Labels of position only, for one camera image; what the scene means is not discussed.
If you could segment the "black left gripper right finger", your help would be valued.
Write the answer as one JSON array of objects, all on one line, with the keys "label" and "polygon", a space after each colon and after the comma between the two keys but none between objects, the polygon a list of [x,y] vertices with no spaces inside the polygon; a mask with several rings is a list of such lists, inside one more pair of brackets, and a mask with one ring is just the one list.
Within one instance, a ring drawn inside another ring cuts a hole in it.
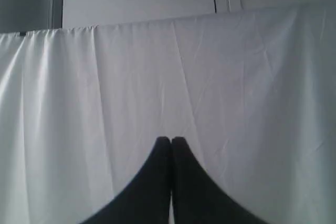
[{"label": "black left gripper right finger", "polygon": [[219,188],[185,138],[173,138],[171,146],[175,223],[265,223]]}]

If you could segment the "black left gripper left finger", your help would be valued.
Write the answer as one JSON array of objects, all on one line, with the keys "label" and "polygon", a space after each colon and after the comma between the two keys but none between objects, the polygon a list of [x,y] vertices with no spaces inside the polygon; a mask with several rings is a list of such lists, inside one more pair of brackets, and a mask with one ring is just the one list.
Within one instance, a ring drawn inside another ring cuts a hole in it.
[{"label": "black left gripper left finger", "polygon": [[84,223],[169,223],[172,150],[160,136],[134,178],[110,203]]}]

